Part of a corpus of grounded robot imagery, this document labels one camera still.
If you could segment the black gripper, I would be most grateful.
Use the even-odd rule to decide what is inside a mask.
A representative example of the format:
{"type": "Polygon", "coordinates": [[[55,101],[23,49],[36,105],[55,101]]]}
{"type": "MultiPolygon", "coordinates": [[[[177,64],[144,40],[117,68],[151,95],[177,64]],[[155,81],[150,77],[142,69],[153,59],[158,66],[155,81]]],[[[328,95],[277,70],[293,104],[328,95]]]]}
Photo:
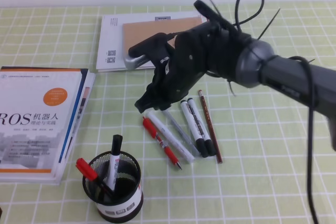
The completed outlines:
{"type": "Polygon", "coordinates": [[[251,42],[251,35],[233,34],[210,22],[179,33],[174,52],[157,62],[152,83],[134,106],[140,113],[150,108],[164,111],[205,74],[235,81],[238,58],[251,42]]]}

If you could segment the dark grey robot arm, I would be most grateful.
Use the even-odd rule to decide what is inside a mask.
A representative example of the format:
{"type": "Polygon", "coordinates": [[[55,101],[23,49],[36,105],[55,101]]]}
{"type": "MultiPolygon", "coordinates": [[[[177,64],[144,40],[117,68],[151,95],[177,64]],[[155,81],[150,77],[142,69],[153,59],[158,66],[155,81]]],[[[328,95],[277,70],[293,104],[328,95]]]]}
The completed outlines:
{"type": "Polygon", "coordinates": [[[326,116],[335,138],[335,71],[277,56],[267,42],[214,22],[174,33],[158,33],[129,49],[155,67],[152,82],[137,100],[139,112],[165,110],[182,100],[207,72],[253,88],[265,85],[326,116]]]}

